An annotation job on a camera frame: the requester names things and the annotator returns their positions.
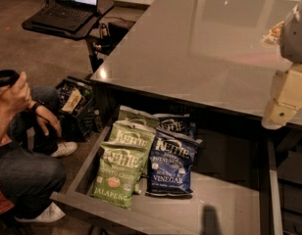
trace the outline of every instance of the kettle chips bag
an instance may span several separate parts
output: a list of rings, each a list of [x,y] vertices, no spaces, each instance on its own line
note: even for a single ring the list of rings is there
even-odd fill
[[[102,142],[97,177],[91,196],[130,209],[132,192],[140,178],[145,149],[139,146]]]
[[[155,133],[155,128],[139,123],[132,123],[128,120],[117,120],[113,123],[109,140],[120,144],[138,145],[145,148],[142,175],[146,176],[148,157]]]
[[[160,124],[158,127],[176,133],[188,134],[190,114],[186,115],[170,115],[170,114],[155,114]]]
[[[128,120],[130,122],[147,125],[152,128],[156,128],[159,125],[159,120],[157,117],[127,106],[120,107],[118,120]]]
[[[147,193],[155,196],[190,195],[190,168],[201,140],[157,128],[149,156]]]

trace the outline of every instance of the drawer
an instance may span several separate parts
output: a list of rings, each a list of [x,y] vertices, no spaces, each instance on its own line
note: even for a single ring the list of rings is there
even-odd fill
[[[302,214],[302,189],[280,183],[280,206],[291,212]]]
[[[119,90],[105,90],[101,96],[106,101],[98,101],[97,107],[106,127],[67,193],[52,195],[73,208],[71,215],[111,234],[282,234],[274,149],[258,121]],[[197,138],[204,145],[192,168],[191,197],[148,196],[145,178],[130,211],[90,197],[98,150],[116,120],[117,103],[150,114],[174,110],[195,117]]]
[[[296,212],[285,210],[282,212],[283,227],[285,235],[302,235],[302,215]]]

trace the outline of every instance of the laptop keyboard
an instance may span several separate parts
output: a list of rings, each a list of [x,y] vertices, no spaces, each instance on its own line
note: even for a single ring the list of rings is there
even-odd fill
[[[83,22],[89,16],[92,15],[92,13],[90,12],[79,10],[76,8],[64,7],[59,4],[53,5],[51,8],[46,10],[44,14],[62,18],[62,19],[69,19],[75,22]]]

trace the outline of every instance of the dark floor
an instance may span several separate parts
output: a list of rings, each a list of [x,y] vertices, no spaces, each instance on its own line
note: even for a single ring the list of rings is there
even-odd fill
[[[87,77],[92,73],[92,68],[85,41],[73,41],[22,29],[22,22],[36,13],[44,1],[0,0],[0,70],[25,71],[31,87],[56,86],[68,75]],[[116,21],[117,17],[136,22],[142,13],[143,10],[140,9],[116,6],[107,15],[109,18],[103,19],[102,23]],[[98,30],[92,30],[91,34],[98,35]],[[62,159],[68,171],[63,191],[67,190],[76,176],[98,135],[94,133],[87,142],[78,143],[77,151]],[[51,224],[32,224],[31,228],[36,235],[85,235],[91,227],[66,216]],[[0,234],[3,232],[0,222]]]

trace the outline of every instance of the sea salt and vinegar chip bag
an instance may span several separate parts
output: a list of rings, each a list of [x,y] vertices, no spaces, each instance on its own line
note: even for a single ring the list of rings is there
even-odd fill
[[[150,156],[147,193],[155,196],[190,195],[191,166],[201,140],[157,128]]]
[[[97,177],[91,196],[130,209],[132,192],[140,178],[145,149],[140,146],[102,142]]]

